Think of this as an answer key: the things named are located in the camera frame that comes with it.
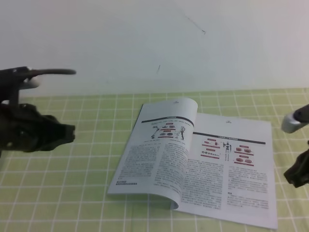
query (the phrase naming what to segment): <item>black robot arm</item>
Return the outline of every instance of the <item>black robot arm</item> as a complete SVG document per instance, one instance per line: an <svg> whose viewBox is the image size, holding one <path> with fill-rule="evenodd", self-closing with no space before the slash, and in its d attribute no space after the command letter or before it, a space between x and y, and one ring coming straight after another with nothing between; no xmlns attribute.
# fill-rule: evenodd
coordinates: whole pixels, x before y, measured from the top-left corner
<svg viewBox="0 0 309 232"><path fill-rule="evenodd" d="M286 133L293 133L308 123L309 105L306 105L286 115L283 119L281 129ZM295 188L309 183L309 149L297 157L294 165L284 173L284 177Z"/></svg>
<svg viewBox="0 0 309 232"><path fill-rule="evenodd" d="M74 141L75 126L60 124L52 115L41 115L31 104L19 104L19 90L37 87L43 74L75 74L74 70L0 70L0 154L3 150L49 151Z"/></svg>

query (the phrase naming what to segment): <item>paper page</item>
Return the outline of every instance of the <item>paper page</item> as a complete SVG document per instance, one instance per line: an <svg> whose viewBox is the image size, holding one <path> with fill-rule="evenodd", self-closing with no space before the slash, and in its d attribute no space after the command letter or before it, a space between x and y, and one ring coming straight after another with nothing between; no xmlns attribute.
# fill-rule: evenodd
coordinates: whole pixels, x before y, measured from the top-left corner
<svg viewBox="0 0 309 232"><path fill-rule="evenodd" d="M180 202L197 103L144 104L108 193L151 193Z"/></svg>
<svg viewBox="0 0 309 232"><path fill-rule="evenodd" d="M197 114L177 210L276 229L269 122Z"/></svg>

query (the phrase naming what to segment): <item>green grid mat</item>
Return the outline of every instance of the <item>green grid mat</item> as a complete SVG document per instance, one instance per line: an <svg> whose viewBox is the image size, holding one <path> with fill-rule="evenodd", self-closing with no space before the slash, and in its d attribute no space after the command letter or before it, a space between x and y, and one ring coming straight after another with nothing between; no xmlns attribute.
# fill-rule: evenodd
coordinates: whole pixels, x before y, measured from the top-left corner
<svg viewBox="0 0 309 232"><path fill-rule="evenodd" d="M157 196L106 195L141 105L176 97L192 98L202 113L271 121L278 231L308 232L309 188L295 189L283 173L308 148L309 127L280 130L285 114L308 104L307 89L22 99L76 125L76 139L52 152L3 153L0 232L270 231L170 211L169 201Z"/></svg>

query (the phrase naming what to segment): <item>dark header bar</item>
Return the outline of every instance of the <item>dark header bar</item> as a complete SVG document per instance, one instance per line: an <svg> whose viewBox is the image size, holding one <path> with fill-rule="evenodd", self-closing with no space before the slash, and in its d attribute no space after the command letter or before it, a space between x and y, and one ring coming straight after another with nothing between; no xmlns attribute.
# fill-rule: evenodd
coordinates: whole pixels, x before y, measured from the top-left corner
<svg viewBox="0 0 309 232"><path fill-rule="evenodd" d="M161 117L161 118L155 118L155 119L151 119L151 120L145 120L145 121L142 121L142 123L144 122L154 122L154 121L159 121L159 120L164 120L164 119L173 119L173 118L178 118L178 119L183 119L185 121L188 121L192 124L192 126L194 127L194 124L191 120L185 118L185 117L179 117L179 116L171 116L171 117Z"/></svg>
<svg viewBox="0 0 309 232"><path fill-rule="evenodd" d="M265 142L260 142L260 141L253 141L253 140L247 140L247 139L238 139L238 138L232 138L232 137L224 137L224 136L213 135L213 134L204 134L204 133L199 133L199 132L193 132L193 134L198 134L198 135L203 135L203 136L208 136L208 137L214 137L214 138L220 138L220 139L237 140L237 141L253 143L253 144L266 144Z"/></svg>

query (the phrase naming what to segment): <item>white wall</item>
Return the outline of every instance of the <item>white wall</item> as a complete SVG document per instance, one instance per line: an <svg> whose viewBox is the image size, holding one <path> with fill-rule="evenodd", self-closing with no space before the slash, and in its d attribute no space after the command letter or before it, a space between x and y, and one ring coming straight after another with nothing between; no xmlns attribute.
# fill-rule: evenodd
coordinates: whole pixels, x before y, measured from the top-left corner
<svg viewBox="0 0 309 232"><path fill-rule="evenodd" d="M0 69L77 70L31 95L309 87L308 23L307 0L4 0Z"/></svg>

